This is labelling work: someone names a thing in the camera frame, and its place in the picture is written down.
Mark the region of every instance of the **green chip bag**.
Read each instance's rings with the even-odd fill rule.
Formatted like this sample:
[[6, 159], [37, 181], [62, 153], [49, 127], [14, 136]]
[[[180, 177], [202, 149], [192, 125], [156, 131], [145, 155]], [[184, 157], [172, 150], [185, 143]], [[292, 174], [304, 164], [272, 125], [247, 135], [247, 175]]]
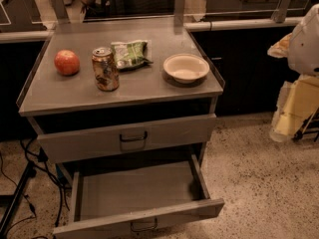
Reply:
[[135, 40], [132, 42], [113, 42], [111, 49], [119, 71], [133, 70], [144, 65], [150, 64], [151, 61], [145, 58], [144, 50], [148, 41]]

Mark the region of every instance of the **can lid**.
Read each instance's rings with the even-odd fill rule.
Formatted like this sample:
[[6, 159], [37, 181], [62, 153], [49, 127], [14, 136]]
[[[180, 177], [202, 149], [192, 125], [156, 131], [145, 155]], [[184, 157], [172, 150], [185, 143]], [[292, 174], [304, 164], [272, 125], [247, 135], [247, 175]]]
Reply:
[[111, 53], [111, 49], [107, 47], [99, 47], [93, 51], [93, 55], [97, 57], [104, 57], [110, 55]]

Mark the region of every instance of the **black metal stand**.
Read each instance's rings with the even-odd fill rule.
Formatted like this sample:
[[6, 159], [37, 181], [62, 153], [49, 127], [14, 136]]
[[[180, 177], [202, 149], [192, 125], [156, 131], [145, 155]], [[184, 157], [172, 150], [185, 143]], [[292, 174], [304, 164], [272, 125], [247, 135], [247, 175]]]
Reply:
[[8, 202], [8, 206], [6, 211], [0, 221], [0, 238], [5, 238], [5, 233], [8, 229], [8, 225], [14, 215], [16, 208], [19, 206], [19, 202], [21, 200], [21, 195], [23, 194], [24, 187], [30, 177], [34, 177], [36, 175], [36, 170], [34, 169], [34, 163], [29, 161], [27, 167], [25, 168], [18, 186], [13, 195], [1, 196], [1, 201], [4, 200]]

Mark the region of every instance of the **drawer handle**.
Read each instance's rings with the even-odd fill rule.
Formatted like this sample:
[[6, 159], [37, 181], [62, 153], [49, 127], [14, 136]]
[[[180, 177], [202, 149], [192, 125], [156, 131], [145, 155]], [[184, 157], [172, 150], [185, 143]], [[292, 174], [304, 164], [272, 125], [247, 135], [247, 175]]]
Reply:
[[157, 218], [155, 218], [155, 220], [154, 220], [154, 225], [153, 225], [153, 226], [151, 226], [151, 227], [146, 227], [146, 228], [136, 229], [136, 228], [134, 228], [133, 222], [131, 222], [131, 230], [132, 230], [133, 232], [136, 232], [136, 233], [144, 232], [144, 231], [148, 231], [148, 230], [155, 230], [157, 227], [158, 227], [158, 219], [157, 219]]
[[135, 137], [135, 138], [127, 138], [127, 139], [124, 139], [122, 134], [120, 134], [120, 141], [122, 142], [130, 142], [130, 141], [137, 141], [137, 140], [144, 140], [148, 138], [148, 132], [145, 131], [144, 132], [144, 135], [143, 136], [140, 136], [140, 137]]

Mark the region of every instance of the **crumpled snack bag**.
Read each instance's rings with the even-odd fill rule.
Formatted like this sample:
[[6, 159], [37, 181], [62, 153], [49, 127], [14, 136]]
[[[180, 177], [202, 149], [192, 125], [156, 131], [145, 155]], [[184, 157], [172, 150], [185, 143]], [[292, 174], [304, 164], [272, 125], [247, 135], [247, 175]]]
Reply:
[[289, 41], [291, 38], [292, 33], [284, 36], [280, 41], [275, 43], [273, 46], [271, 46], [267, 54], [274, 58], [287, 58], [289, 53]]
[[113, 42], [111, 49], [114, 55], [116, 66], [119, 71], [128, 71], [140, 68], [152, 63], [144, 56], [144, 50], [148, 44], [145, 40], [131, 42]]

